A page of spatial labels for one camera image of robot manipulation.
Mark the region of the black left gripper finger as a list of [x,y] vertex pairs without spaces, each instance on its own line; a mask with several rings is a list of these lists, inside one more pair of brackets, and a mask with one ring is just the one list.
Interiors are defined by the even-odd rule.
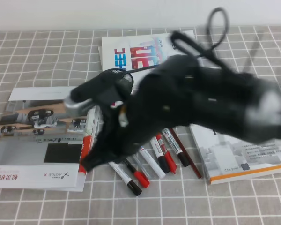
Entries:
[[105,70],[95,78],[77,86],[69,94],[69,105],[112,105],[121,101],[117,82],[122,78],[121,70]]

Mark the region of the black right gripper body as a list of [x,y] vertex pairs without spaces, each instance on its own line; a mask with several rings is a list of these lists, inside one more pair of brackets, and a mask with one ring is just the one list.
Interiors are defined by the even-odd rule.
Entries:
[[152,70],[118,109],[117,153],[131,155],[164,128],[198,124],[227,132],[220,94],[227,66],[202,67],[196,57],[175,55]]

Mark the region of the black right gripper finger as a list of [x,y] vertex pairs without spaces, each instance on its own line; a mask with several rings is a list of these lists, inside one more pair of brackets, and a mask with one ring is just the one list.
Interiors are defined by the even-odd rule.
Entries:
[[119,119],[119,116],[125,116],[125,114],[125,105],[104,108],[102,130],[90,152],[81,160],[81,166],[87,172],[108,162],[121,162],[136,153],[136,148],[127,139],[128,124]]

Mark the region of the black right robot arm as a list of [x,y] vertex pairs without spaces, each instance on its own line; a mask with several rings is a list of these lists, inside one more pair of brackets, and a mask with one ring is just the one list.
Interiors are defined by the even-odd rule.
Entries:
[[135,154],[165,128],[200,125],[249,143],[281,139],[278,84],[235,72],[217,57],[203,67],[191,55],[175,55],[152,70],[117,108],[103,109],[104,125],[86,171]]

